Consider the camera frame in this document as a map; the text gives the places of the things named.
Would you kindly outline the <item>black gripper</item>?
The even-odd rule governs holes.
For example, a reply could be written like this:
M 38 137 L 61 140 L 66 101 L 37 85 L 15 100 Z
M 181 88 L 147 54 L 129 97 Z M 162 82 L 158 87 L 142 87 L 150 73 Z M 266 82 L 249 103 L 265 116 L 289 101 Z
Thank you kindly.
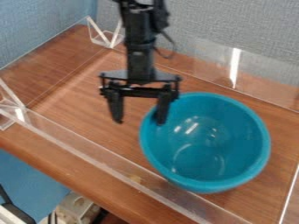
M 113 119 L 123 122 L 125 98 L 158 98 L 157 123 L 163 125 L 171 101 L 180 97 L 182 77 L 155 68 L 153 51 L 126 52 L 126 70 L 102 72 L 101 94 L 107 98 Z

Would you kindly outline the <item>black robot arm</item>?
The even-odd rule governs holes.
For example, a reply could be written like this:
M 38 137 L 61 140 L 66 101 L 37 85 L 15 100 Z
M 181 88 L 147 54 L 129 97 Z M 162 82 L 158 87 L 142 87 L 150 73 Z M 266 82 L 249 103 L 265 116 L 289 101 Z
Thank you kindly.
M 126 28 L 126 70 L 103 72 L 101 94 L 107 98 L 113 119 L 123 122 L 125 98 L 157 98 L 155 119 L 159 125 L 167 120 L 170 105 L 180 98 L 182 77 L 155 69 L 157 35 L 162 33 L 169 41 L 174 40 L 165 32 L 170 13 L 165 0 L 141 3 L 137 0 L 114 0 L 119 4 L 123 26 Z

